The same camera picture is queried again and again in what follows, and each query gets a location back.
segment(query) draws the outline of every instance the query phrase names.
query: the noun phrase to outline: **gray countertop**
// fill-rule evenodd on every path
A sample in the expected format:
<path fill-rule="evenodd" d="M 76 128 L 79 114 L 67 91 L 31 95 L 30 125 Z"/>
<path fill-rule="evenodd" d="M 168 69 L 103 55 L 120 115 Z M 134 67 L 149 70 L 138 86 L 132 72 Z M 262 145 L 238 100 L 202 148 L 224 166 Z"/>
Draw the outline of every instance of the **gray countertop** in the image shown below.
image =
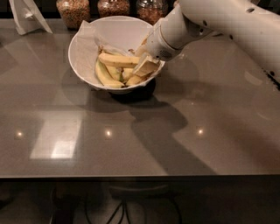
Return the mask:
<path fill-rule="evenodd" d="M 53 34 L 19 36 L 0 20 L 0 177 L 280 174 L 280 92 L 226 37 L 191 43 L 129 101 L 79 80 L 75 31 L 47 21 Z"/>

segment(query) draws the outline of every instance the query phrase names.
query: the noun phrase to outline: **bowl rim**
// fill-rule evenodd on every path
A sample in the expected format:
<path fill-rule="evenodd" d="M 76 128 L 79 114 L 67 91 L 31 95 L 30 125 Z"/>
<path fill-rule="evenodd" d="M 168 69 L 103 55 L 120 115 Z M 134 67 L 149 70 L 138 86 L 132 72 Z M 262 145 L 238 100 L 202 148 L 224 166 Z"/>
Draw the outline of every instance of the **bowl rim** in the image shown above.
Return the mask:
<path fill-rule="evenodd" d="M 92 22 L 90 22 L 90 24 L 94 24 L 94 23 L 99 23 L 101 21 L 116 21 L 116 20 L 119 20 L 119 21 L 138 21 L 138 22 L 142 22 L 143 24 L 145 25 L 148 25 L 149 28 L 152 27 L 151 24 L 143 21 L 142 19 L 139 19 L 139 18 L 136 18 L 136 17 L 127 17 L 127 16 L 112 16 L 112 17 L 102 17 L 102 18 L 98 18 Z M 100 82 L 100 83 L 91 83 L 89 82 L 88 80 L 86 80 L 83 76 L 79 75 L 78 72 L 76 71 L 76 69 L 74 69 L 74 65 L 73 65 L 73 62 L 70 60 L 71 57 L 70 57 L 70 54 L 71 54 L 71 49 L 73 47 L 73 44 L 77 38 L 77 35 L 78 35 L 78 32 L 75 33 L 75 35 L 73 36 L 71 42 L 70 42 L 70 45 L 68 47 L 68 60 L 69 60 L 69 63 L 70 63 L 70 66 L 71 68 L 73 69 L 73 71 L 75 72 L 75 74 L 82 80 L 82 81 L 85 81 L 88 85 L 90 85 L 91 87 L 95 88 L 96 90 L 106 90 L 106 91 L 113 91 L 113 92 L 125 92 L 126 90 L 129 92 L 129 91 L 132 91 L 133 89 L 136 89 L 136 88 L 140 88 L 140 87 L 145 87 L 151 80 L 153 80 L 162 70 L 163 66 L 165 65 L 165 61 L 162 61 L 160 60 L 160 66 L 159 66 L 159 69 L 152 73 L 149 77 L 149 79 L 135 85 L 135 86 L 130 86 L 130 87 L 123 87 L 123 88 L 112 88 L 112 87 L 106 87 L 104 86 L 99 80 L 98 80 L 98 77 L 96 77 L 96 79 Z"/>

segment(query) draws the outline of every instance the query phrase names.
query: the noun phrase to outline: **jar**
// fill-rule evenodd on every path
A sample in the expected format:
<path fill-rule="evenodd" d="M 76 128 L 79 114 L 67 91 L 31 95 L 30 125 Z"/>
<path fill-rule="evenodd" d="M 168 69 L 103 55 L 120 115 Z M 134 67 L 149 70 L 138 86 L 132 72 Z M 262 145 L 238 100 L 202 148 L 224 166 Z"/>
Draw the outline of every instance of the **jar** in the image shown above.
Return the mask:
<path fill-rule="evenodd" d="M 57 0 L 56 6 L 68 29 L 78 30 L 83 20 L 90 22 L 88 0 Z"/>
<path fill-rule="evenodd" d="M 130 0 L 99 0 L 97 8 L 100 18 L 129 16 Z"/>
<path fill-rule="evenodd" d="M 136 10 L 138 18 L 154 25 L 167 15 L 168 3 L 166 0 L 137 0 Z"/>

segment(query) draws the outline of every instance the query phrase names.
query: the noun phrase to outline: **white stand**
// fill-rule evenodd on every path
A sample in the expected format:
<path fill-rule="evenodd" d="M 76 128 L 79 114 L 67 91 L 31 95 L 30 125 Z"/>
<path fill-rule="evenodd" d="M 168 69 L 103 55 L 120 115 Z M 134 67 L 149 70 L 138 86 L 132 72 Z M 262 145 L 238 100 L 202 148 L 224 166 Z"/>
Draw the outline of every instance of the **white stand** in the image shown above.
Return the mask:
<path fill-rule="evenodd" d="M 9 0 L 18 34 L 24 35 L 37 29 L 53 33 L 33 0 Z"/>

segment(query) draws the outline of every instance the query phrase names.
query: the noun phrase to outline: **robotic arm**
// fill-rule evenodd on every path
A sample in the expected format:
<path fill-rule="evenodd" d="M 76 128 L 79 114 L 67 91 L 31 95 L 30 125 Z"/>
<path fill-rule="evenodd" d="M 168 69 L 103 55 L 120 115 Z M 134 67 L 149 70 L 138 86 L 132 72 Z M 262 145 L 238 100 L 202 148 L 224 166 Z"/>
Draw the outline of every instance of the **robotic arm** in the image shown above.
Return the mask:
<path fill-rule="evenodd" d="M 262 68 L 280 73 L 280 17 L 249 0 L 180 0 L 153 26 L 147 51 L 172 60 L 187 44 L 212 31 L 228 35 Z"/>

